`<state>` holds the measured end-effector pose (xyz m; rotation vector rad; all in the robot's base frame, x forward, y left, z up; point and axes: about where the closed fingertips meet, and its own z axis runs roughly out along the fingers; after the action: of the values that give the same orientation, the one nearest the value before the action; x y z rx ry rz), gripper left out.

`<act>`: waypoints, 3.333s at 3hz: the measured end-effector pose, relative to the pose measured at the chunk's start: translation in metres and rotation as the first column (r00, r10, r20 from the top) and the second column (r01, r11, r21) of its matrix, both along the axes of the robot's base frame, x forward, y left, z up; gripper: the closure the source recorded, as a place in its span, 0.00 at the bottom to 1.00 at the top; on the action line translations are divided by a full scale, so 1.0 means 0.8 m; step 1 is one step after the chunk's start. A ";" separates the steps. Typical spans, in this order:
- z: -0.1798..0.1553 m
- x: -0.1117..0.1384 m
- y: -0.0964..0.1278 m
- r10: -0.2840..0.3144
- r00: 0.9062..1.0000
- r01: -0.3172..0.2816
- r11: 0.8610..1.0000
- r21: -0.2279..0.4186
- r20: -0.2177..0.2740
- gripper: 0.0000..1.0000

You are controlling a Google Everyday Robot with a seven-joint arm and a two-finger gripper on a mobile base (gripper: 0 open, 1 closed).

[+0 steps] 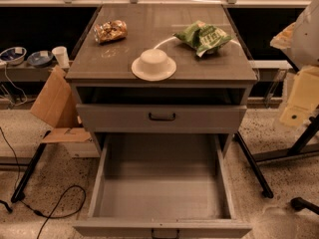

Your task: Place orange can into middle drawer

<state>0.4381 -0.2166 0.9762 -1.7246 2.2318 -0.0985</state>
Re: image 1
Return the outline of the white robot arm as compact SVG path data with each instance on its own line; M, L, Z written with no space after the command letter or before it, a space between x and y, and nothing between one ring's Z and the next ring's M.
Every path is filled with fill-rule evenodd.
M299 72L279 121L298 127L319 106L319 0L311 3L297 20L277 34L270 46L281 50Z

